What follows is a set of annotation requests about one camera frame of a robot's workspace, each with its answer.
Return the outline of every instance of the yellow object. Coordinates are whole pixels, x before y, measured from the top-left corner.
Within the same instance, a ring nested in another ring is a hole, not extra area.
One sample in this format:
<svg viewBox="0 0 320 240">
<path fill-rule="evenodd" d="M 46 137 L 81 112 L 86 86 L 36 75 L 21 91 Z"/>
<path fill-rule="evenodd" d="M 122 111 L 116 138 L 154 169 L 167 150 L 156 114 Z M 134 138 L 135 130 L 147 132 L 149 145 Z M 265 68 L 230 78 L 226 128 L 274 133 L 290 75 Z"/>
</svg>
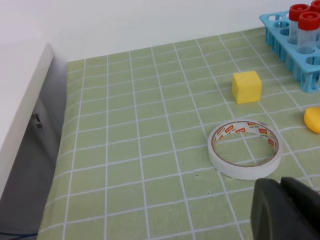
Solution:
<svg viewBox="0 0 320 240">
<path fill-rule="evenodd" d="M 320 107 L 309 107 L 304 112 L 304 123 L 313 132 L 320 134 Z"/>
<path fill-rule="evenodd" d="M 237 104 L 258 102 L 261 98 L 262 81 L 256 71 L 233 74 L 232 95 Z"/>
</svg>

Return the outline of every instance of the green grid mat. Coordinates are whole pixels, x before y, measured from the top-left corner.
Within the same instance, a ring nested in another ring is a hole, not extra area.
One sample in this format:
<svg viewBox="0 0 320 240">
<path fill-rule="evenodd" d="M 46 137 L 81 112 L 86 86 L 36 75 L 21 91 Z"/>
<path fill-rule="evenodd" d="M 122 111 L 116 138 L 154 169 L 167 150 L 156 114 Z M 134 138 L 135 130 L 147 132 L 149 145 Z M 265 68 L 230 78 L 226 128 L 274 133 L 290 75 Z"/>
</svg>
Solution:
<svg viewBox="0 0 320 240">
<path fill-rule="evenodd" d="M 233 73 L 249 70 L 261 101 L 235 104 Z M 211 130 L 233 118 L 281 135 L 270 178 L 320 187 L 320 136 L 303 120 L 320 94 L 300 90 L 262 28 L 70 62 L 67 84 L 39 240 L 252 239 L 254 181 L 221 174 L 207 153 Z M 260 139 L 233 134 L 217 147 L 254 165 L 270 155 Z"/>
</svg>

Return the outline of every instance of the yellow sponge cube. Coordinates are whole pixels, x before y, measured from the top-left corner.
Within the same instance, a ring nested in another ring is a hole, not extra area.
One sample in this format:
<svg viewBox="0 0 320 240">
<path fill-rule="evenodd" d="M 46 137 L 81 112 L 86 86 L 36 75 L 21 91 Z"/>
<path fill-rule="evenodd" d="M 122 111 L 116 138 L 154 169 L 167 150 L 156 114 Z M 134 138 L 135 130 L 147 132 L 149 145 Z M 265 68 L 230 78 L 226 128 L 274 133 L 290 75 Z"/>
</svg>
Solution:
<svg viewBox="0 0 320 240">
<path fill-rule="evenodd" d="M 256 71 L 233 74 L 232 95 L 237 104 L 258 102 L 261 98 L 262 81 Z"/>
</svg>

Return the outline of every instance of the white shelf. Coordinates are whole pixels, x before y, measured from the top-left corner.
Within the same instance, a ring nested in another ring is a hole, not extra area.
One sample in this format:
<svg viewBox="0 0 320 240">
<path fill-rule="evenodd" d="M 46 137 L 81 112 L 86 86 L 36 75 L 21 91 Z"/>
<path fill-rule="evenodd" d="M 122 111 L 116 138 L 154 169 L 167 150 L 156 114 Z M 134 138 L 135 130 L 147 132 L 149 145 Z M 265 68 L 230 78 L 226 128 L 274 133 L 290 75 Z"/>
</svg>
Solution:
<svg viewBox="0 0 320 240">
<path fill-rule="evenodd" d="M 43 39 L 0 44 L 0 197 L 52 58 Z"/>
</svg>

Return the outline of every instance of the adhesive tape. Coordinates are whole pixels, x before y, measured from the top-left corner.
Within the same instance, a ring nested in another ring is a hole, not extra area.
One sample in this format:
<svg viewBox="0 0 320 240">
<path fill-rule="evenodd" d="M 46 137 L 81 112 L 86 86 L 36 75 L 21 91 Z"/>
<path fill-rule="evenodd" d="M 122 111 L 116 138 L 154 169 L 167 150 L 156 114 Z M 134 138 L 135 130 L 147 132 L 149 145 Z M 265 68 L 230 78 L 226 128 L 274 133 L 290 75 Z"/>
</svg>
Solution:
<svg viewBox="0 0 320 240">
<path fill-rule="evenodd" d="M 234 133 L 252 133 L 266 138 L 274 149 L 274 155 L 258 166 L 240 166 L 222 159 L 215 151 L 217 142 L 226 135 Z M 279 134 L 269 125 L 249 119 L 235 119 L 224 122 L 212 130 L 208 138 L 208 154 L 214 167 L 223 174 L 242 180 L 264 178 L 273 173 L 280 164 L 283 144 Z"/>
</svg>

